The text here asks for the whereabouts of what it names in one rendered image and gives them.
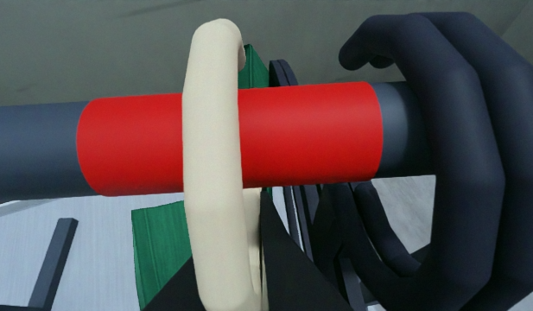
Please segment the green t-shirt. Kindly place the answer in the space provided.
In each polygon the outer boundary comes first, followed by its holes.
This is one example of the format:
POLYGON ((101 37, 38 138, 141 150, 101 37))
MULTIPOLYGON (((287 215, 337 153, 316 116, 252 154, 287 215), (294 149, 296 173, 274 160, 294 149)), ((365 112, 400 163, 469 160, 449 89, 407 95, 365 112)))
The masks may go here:
MULTIPOLYGON (((269 71, 254 47, 244 45, 246 62, 238 89, 270 87, 269 71)), ((136 292, 140 311, 193 255, 184 200, 131 210, 136 292)))

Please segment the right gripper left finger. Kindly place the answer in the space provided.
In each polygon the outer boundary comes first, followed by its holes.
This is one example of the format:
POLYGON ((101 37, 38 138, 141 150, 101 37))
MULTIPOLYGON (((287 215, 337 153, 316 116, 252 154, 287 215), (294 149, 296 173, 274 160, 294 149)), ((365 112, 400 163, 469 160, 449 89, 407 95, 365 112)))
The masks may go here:
POLYGON ((193 255, 142 311, 206 311, 199 295, 193 255))

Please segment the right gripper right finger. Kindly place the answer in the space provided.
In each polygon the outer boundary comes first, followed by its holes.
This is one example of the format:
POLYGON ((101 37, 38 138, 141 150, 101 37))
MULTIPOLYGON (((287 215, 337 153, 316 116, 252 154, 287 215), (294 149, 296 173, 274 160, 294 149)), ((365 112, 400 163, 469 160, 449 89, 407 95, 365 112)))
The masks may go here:
POLYGON ((354 311, 290 237, 266 191, 260 221, 270 311, 354 311))

